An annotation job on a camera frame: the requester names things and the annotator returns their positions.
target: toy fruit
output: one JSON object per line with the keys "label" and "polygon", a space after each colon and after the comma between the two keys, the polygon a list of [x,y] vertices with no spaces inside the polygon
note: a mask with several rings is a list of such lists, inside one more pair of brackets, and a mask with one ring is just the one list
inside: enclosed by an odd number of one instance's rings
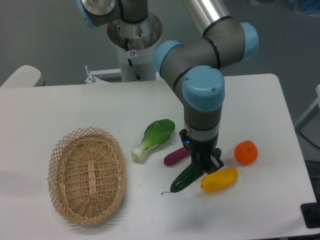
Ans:
{"label": "toy fruit", "polygon": [[239,163],[248,165],[257,159],[258,149],[252,141],[246,140],[235,146],[234,156]]}
{"label": "toy fruit", "polygon": [[201,180],[201,187],[207,193],[214,193],[232,185],[238,178],[237,169],[232,166],[206,175]]}

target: green cucumber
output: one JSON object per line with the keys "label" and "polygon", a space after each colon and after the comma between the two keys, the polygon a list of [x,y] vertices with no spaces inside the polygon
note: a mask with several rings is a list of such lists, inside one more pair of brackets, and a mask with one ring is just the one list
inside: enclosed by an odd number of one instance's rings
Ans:
{"label": "green cucumber", "polygon": [[213,153],[214,153],[214,157],[216,159],[220,159],[221,158],[221,155],[222,155],[222,150],[220,148],[215,148],[213,150]]}
{"label": "green cucumber", "polygon": [[170,193],[177,193],[188,187],[194,181],[199,179],[205,171],[200,162],[193,162],[186,167],[172,182]]}

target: white chair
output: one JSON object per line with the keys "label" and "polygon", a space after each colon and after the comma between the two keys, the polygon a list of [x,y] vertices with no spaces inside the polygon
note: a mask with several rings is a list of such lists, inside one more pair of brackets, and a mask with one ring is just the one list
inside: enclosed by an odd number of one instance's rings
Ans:
{"label": "white chair", "polygon": [[29,65],[19,67],[5,82],[1,89],[40,87],[46,83],[41,72]]}

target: orange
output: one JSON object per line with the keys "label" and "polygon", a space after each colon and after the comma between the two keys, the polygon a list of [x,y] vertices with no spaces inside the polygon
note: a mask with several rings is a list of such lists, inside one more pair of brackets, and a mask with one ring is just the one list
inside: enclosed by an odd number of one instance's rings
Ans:
{"label": "orange", "polygon": [[248,165],[257,159],[258,149],[252,141],[246,140],[235,146],[234,156],[239,163]]}

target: toy vegetable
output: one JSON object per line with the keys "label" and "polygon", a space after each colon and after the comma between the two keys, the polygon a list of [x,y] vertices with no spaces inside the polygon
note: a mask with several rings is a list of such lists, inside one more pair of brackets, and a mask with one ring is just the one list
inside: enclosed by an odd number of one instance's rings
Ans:
{"label": "toy vegetable", "polygon": [[[221,154],[222,154],[222,151],[220,148],[214,149],[214,157],[216,159],[220,159]],[[175,150],[175,151],[169,153],[167,156],[165,156],[163,163],[166,166],[173,166],[188,156],[189,156],[189,151],[185,150],[185,148],[182,147],[182,148],[179,148],[178,150]]]}
{"label": "toy vegetable", "polygon": [[144,132],[142,142],[131,150],[134,161],[142,164],[151,150],[165,143],[175,130],[175,123],[169,119],[162,119],[151,123]]}
{"label": "toy vegetable", "polygon": [[206,175],[201,180],[201,187],[207,193],[214,193],[232,185],[238,178],[237,169],[232,166]]}
{"label": "toy vegetable", "polygon": [[176,179],[172,182],[170,192],[163,193],[177,193],[188,187],[194,181],[199,179],[205,173],[200,162],[193,162],[183,170]]}

